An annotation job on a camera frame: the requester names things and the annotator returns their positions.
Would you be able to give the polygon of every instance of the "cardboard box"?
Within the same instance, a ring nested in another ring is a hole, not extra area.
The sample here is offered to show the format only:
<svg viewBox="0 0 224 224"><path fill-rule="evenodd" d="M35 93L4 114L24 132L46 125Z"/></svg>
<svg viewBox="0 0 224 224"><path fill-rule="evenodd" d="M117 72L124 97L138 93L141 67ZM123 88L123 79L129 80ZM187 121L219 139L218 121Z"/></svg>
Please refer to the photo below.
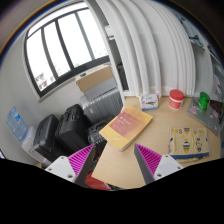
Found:
<svg viewBox="0 0 224 224"><path fill-rule="evenodd" d="M102 83L108 79L113 78L113 73L110 65L99 65L85 72L86 75L76 77L76 83L79 86L81 92Z"/></svg>

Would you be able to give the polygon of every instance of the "white box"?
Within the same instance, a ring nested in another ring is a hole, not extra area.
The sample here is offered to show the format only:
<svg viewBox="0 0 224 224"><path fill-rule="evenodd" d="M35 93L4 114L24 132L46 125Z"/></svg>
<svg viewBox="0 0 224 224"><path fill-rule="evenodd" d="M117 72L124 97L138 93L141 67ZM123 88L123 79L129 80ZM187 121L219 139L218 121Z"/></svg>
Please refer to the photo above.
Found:
<svg viewBox="0 0 224 224"><path fill-rule="evenodd" d="M149 94L140 97L142 111L158 109L158 98L156 94Z"/></svg>

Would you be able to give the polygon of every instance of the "water bottle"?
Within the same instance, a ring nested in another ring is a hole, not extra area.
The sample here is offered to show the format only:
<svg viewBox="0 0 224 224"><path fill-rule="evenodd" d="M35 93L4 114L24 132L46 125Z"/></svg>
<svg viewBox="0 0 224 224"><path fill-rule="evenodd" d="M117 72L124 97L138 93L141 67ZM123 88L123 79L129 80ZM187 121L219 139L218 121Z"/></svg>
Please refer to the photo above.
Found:
<svg viewBox="0 0 224 224"><path fill-rule="evenodd" d="M11 129L12 133L17 137L19 142L22 142L28 133L28 126L18 114L16 107L13 107L8 116L6 117L6 123Z"/></svg>

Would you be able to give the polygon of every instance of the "wooden desk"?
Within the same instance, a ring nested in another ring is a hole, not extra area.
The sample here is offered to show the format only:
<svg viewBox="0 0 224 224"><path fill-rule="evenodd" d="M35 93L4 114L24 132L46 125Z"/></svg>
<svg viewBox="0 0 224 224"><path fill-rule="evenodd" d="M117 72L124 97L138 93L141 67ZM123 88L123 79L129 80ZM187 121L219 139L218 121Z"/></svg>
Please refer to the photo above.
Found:
<svg viewBox="0 0 224 224"><path fill-rule="evenodd" d="M145 182L134 155L134 144L138 143L164 155L168 153L169 128L206 127L203 123L186 113L190 101L191 98L185 98L182 109L176 111L169 107L169 97L161 97L157 110L146 111L146 113L153 116L153 119L125 151L119 152L107 143L92 177L124 189L144 186ZM140 109L137 97L126 98L124 107L127 105ZM220 137L215 135L210 129L207 128L207 130L211 148L210 156L196 162L181 163L183 167L220 158Z"/></svg>

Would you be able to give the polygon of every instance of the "window pane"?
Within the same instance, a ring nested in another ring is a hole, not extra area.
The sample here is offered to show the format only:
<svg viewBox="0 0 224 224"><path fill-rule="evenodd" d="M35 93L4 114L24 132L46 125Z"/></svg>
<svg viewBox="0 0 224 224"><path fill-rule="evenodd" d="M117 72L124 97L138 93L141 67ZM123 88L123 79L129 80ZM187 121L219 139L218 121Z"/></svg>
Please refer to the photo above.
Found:
<svg viewBox="0 0 224 224"><path fill-rule="evenodd" d="M44 24L46 24L47 22L51 21L52 19L55 19L58 16L61 16L67 12L71 12L77 9L82 9L82 8L86 8L87 5L86 3L82 2L82 3L76 3L74 5L70 5L67 7L64 7L62 9L57 10L56 12L51 13L50 15L44 17L42 20L40 20L38 23L36 23L29 31L29 36L35 32L37 29L39 29L41 26L43 26Z"/></svg>
<svg viewBox="0 0 224 224"><path fill-rule="evenodd" d="M89 51L74 14L58 20L62 37L74 67L91 61Z"/></svg>
<svg viewBox="0 0 224 224"><path fill-rule="evenodd" d="M58 76L61 76L70 71L70 67L62 50L55 23L46 26L44 33L52 63Z"/></svg>
<svg viewBox="0 0 224 224"><path fill-rule="evenodd" d="M54 82L55 78L45 56L40 30L27 40L27 56L34 79L42 91Z"/></svg>
<svg viewBox="0 0 224 224"><path fill-rule="evenodd" d="M78 15L85 29L94 57L97 59L108 55L102 36L91 12L89 10L83 10L78 12Z"/></svg>

